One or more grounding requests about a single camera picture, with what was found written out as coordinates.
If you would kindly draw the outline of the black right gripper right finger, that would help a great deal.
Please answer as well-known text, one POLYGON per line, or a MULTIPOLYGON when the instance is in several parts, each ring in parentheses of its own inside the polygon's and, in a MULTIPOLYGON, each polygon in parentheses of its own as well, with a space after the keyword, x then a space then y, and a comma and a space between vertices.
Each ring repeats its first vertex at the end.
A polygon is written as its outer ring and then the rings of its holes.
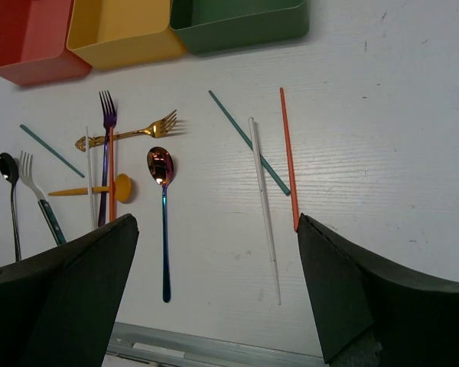
POLYGON ((390 261, 306 215, 298 246, 327 365, 459 366, 459 282, 390 261))

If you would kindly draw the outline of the teal chopstick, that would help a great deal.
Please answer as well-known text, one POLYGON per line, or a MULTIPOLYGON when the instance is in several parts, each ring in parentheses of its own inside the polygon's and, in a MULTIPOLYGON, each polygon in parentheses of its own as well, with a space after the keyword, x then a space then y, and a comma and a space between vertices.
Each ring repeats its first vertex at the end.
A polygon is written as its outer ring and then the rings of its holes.
MULTIPOLYGON (((222 104, 222 102, 217 98, 217 96, 214 94, 212 90, 208 91, 210 97, 212 100, 216 103, 216 105, 219 107, 221 112, 226 116, 226 118, 229 120, 230 124, 235 128, 239 136, 244 140, 244 142, 247 144, 247 146, 253 150, 253 145, 251 139, 248 137, 248 135, 242 130, 242 128, 239 126, 238 122, 230 115, 226 107, 222 104)), ((263 155, 260 155, 260 161, 262 166, 267 170, 271 178, 275 181, 275 183, 279 186, 281 191, 284 193, 284 195, 289 196, 291 194, 290 188, 284 183, 284 181, 280 178, 280 176, 273 170, 272 166, 269 164, 269 162, 263 157, 263 155)))
POLYGON ((45 149, 47 149, 54 157, 56 157, 58 160, 60 160, 63 164, 65 164, 69 169, 71 169, 73 172, 75 172, 77 175, 80 177, 84 178, 85 175, 80 172, 75 166, 73 166, 66 158, 64 158, 61 154, 59 154, 56 150, 54 150, 47 142, 45 142, 42 138, 40 138, 38 135, 36 135, 32 130, 29 129, 24 124, 19 125, 20 129, 23 130, 26 134, 28 134, 30 137, 32 137, 38 144, 43 146, 45 149))

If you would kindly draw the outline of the yellow plastic spoon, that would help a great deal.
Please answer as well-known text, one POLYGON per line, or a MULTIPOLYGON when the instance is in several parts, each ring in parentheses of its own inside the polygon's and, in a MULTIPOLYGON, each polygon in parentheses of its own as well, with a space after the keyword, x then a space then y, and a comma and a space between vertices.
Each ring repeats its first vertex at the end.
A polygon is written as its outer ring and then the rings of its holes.
MULTIPOLYGON (((92 193, 108 193, 110 187, 94 187, 92 193)), ((49 196, 79 196, 89 193, 87 187, 50 192, 49 196)), ((132 180, 127 174, 119 174, 114 180, 114 194, 117 201, 126 203, 132 193, 132 180)))

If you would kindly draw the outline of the iridescent rainbow spoon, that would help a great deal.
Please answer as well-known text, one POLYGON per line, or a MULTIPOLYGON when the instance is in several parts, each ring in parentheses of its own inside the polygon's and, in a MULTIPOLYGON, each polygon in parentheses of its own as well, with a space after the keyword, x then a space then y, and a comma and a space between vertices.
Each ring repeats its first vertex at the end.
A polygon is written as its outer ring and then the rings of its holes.
POLYGON ((171 301, 171 278, 168 251, 168 186, 174 178, 174 162, 169 152, 162 147, 153 147, 147 154, 149 172, 162 189, 162 241, 163 241, 163 288, 162 299, 171 301))

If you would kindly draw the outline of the black spoon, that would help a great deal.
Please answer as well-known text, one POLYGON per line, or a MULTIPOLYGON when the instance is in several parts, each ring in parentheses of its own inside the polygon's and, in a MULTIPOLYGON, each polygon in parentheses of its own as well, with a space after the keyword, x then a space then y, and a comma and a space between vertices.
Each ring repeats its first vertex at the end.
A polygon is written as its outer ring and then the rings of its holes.
POLYGON ((18 182, 19 173, 16 160, 9 153, 0 154, 0 172, 2 176, 11 184, 10 191, 10 204, 11 204, 11 217, 15 242, 15 261, 21 260, 21 246, 18 234, 18 222, 15 208, 15 188, 18 182))

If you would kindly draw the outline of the white chopstick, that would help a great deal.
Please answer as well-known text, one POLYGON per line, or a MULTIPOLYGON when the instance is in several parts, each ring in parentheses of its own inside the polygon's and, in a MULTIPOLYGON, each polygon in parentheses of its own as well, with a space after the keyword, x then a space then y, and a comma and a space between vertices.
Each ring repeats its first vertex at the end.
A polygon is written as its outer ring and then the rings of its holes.
POLYGON ((86 159, 87 159, 87 177, 88 177, 88 187, 87 194, 90 202, 90 222, 91 229, 96 229, 95 221, 95 206, 93 198, 93 177, 92 177, 92 166, 91 166, 91 157, 90 157, 90 141, 89 141, 89 130, 88 127, 85 127, 85 150, 86 150, 86 159))
POLYGON ((257 174, 259 194, 260 194, 260 199, 261 199, 261 204, 262 204, 262 215, 264 219, 265 233, 266 233, 267 243, 269 247, 269 257, 270 257, 270 263, 271 263, 271 268, 272 268, 272 276, 273 276, 274 284, 275 284, 275 295, 276 295, 278 305, 281 305, 282 297, 281 297, 280 284, 279 284, 279 279, 278 279, 278 266, 277 266, 276 254, 275 254, 274 237, 272 233, 269 201, 268 201, 267 192, 265 188, 263 164, 262 164, 262 159, 261 159, 261 154, 260 154, 260 149, 259 149, 259 138, 258 138, 258 134, 256 130, 256 122, 252 116, 248 118, 248 124, 249 124, 251 139, 252 139, 252 151, 253 151, 253 156, 254 156, 254 161, 255 161, 255 166, 256 166, 256 174, 257 174))

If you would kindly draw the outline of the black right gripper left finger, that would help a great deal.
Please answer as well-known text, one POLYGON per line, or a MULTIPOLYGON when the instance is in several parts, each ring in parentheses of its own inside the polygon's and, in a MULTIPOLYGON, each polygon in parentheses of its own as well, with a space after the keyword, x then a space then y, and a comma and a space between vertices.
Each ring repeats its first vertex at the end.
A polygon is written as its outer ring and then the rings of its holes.
POLYGON ((102 365, 138 235, 126 214, 0 267, 0 366, 102 365))

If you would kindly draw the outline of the orange chopstick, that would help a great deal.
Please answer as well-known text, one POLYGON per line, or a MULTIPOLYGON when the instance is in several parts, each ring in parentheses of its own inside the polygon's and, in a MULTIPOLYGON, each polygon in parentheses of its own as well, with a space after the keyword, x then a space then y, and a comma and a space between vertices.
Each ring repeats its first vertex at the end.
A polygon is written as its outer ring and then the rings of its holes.
POLYGON ((115 219, 114 127, 109 129, 109 221, 115 219))
POLYGON ((282 121, 283 121, 283 129, 284 129, 284 136, 285 136, 285 149, 286 149, 286 156, 287 156, 287 163, 288 163, 288 176, 290 181, 290 197, 291 197, 291 209, 292 209, 292 218, 293 218, 293 226, 294 231, 298 231, 298 222, 299 222, 299 210, 298 210, 298 197, 296 192, 296 184, 295 184, 295 170, 294 170, 294 162, 292 157, 292 149, 291 149, 291 139, 290 139, 290 132, 288 126, 288 113, 286 108, 285 102, 285 91, 283 87, 279 88, 280 94, 280 101, 281 101, 281 108, 282 108, 282 121))

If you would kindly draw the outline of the silver fork teal handle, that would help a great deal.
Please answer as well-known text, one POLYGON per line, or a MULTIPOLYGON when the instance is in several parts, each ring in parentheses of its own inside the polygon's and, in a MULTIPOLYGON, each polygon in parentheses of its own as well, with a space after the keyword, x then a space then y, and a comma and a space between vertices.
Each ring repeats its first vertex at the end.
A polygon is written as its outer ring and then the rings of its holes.
POLYGON ((32 154, 23 151, 21 152, 19 158, 19 177, 21 181, 35 194, 38 206, 40 207, 49 230, 54 237, 54 241, 57 245, 64 245, 67 243, 67 240, 60 228, 60 224, 56 216, 54 215, 54 211, 42 191, 35 185, 32 179, 32 159, 32 154))

